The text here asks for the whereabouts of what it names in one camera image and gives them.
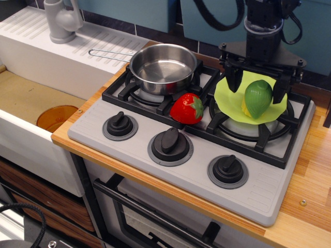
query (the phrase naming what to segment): stove knob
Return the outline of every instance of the stove knob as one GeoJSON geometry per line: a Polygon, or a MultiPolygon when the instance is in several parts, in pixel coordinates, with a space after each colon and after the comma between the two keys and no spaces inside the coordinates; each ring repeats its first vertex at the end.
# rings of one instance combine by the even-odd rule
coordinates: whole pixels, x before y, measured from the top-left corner
{"type": "Polygon", "coordinates": [[[213,167],[214,176],[224,183],[236,183],[244,174],[241,162],[235,155],[220,158],[213,167]]]}
{"type": "Polygon", "coordinates": [[[107,123],[108,133],[116,137],[127,135],[132,129],[133,123],[131,119],[124,115],[122,111],[111,117],[107,123]]]}
{"type": "Polygon", "coordinates": [[[178,129],[170,128],[159,133],[153,143],[152,152],[160,160],[173,162],[185,157],[189,152],[189,144],[178,129]]]}

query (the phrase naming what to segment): black burner grate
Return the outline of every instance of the black burner grate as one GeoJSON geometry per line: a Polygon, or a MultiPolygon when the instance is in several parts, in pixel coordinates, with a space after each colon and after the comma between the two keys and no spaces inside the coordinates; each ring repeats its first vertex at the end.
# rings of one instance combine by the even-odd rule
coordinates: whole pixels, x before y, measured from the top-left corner
{"type": "MultiPolygon", "coordinates": [[[[215,87],[208,94],[206,102],[210,103],[214,101],[214,92],[215,92],[215,87]]],[[[227,129],[222,125],[222,123],[229,118],[227,115],[225,115],[222,112],[213,114],[213,118],[205,130],[197,126],[187,126],[185,128],[185,131],[193,135],[196,135],[198,137],[201,137],[205,140],[211,141],[215,144],[230,148],[234,151],[240,152],[252,158],[258,159],[265,163],[284,169],[286,167],[287,161],[289,160],[297,134],[299,132],[299,128],[301,126],[301,123],[305,117],[308,106],[310,104],[310,99],[311,98],[309,96],[300,95],[294,92],[289,93],[288,100],[303,104],[304,105],[303,109],[300,113],[300,116],[298,118],[295,118],[293,113],[293,108],[290,104],[288,104],[287,114],[286,113],[282,114],[277,119],[279,122],[284,124],[284,128],[272,135],[265,124],[261,124],[258,126],[259,137],[257,138],[240,136],[239,134],[231,133],[231,130],[227,129]],[[254,147],[251,147],[239,141],[228,138],[226,136],[216,135],[217,131],[221,131],[227,135],[234,136],[235,138],[240,140],[256,142],[256,145],[254,147]],[[268,142],[275,140],[276,138],[279,138],[288,132],[291,133],[291,139],[288,143],[283,158],[279,158],[264,151],[264,148],[266,147],[268,142]]]]}
{"type": "Polygon", "coordinates": [[[203,65],[201,60],[198,60],[198,66],[195,70],[191,86],[185,91],[170,96],[165,96],[164,100],[161,103],[157,103],[146,101],[137,96],[135,91],[139,89],[139,85],[131,79],[131,74],[132,73],[130,71],[130,68],[129,66],[127,66],[126,71],[102,93],[102,99],[106,102],[115,104],[117,106],[123,107],[124,109],[133,111],[135,113],[165,123],[178,129],[183,129],[185,125],[175,121],[169,115],[169,111],[173,103],[181,95],[187,92],[195,93],[201,99],[205,98],[212,86],[219,82],[221,78],[220,71],[218,69],[205,66],[203,65]],[[203,88],[199,86],[199,76],[201,74],[207,74],[211,76],[211,78],[203,88]],[[126,85],[125,88],[120,93],[118,93],[117,96],[114,95],[114,93],[123,85],[126,85]]]}

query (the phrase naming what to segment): orange cup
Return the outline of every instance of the orange cup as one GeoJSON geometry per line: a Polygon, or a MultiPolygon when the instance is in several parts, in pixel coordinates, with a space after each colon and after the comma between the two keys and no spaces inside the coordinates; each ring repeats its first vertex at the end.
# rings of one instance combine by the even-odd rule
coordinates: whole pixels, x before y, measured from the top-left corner
{"type": "Polygon", "coordinates": [[[77,110],[71,105],[52,107],[38,117],[37,126],[53,133],[77,110]]]}

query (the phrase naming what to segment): toy strawberry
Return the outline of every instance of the toy strawberry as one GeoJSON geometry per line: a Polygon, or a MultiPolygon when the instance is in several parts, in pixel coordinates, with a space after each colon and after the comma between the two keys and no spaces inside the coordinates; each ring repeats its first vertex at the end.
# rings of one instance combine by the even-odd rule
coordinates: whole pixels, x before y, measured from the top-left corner
{"type": "Polygon", "coordinates": [[[196,124],[203,117],[203,105],[193,93],[182,95],[172,106],[170,116],[182,124],[196,124]]]}

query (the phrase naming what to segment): oven handle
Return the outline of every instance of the oven handle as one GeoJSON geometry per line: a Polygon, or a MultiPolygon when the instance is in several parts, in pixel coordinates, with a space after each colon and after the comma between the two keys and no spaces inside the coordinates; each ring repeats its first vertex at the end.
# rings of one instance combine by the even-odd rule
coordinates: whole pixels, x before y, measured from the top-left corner
{"type": "Polygon", "coordinates": [[[186,239],[190,243],[197,245],[198,247],[202,248],[216,248],[216,246],[212,245],[214,239],[216,238],[219,230],[221,227],[216,224],[215,222],[211,222],[202,236],[202,239],[198,236],[189,233],[181,226],[173,223],[170,220],[165,219],[164,217],[158,215],[155,211],[147,208],[146,206],[142,205],[138,201],[128,197],[127,195],[123,194],[122,192],[117,190],[117,186],[123,180],[123,177],[114,174],[107,183],[102,182],[99,178],[93,182],[93,187],[100,192],[106,194],[107,196],[111,197],[115,201],[119,202],[120,204],[132,209],[133,211],[139,213],[140,215],[148,218],[151,221],[158,223],[159,225],[171,230],[175,234],[179,235],[180,237],[186,239]]]}

